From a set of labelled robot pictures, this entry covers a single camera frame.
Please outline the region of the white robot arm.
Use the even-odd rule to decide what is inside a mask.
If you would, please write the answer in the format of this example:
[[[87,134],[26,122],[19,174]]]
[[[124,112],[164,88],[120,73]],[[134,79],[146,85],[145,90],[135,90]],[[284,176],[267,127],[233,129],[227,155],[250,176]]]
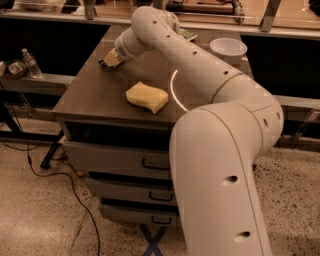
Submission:
[[[178,18],[137,8],[115,41],[129,61],[159,50],[205,99],[170,138],[169,159],[189,256],[273,256],[253,175],[254,161],[278,141],[278,100],[231,65],[184,39]]]

